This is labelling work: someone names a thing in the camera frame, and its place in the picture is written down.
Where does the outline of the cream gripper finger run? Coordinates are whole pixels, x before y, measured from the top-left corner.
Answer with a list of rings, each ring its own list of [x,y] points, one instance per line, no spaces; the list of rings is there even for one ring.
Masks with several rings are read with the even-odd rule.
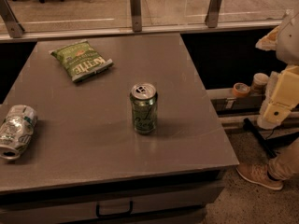
[[[278,31],[279,31],[279,27],[277,26],[273,30],[271,30],[267,35],[259,39],[255,47],[257,49],[261,49],[265,51],[275,50],[278,41]]]
[[[266,85],[257,124],[271,130],[279,126],[299,104],[299,67],[288,65],[280,73],[272,72]]]

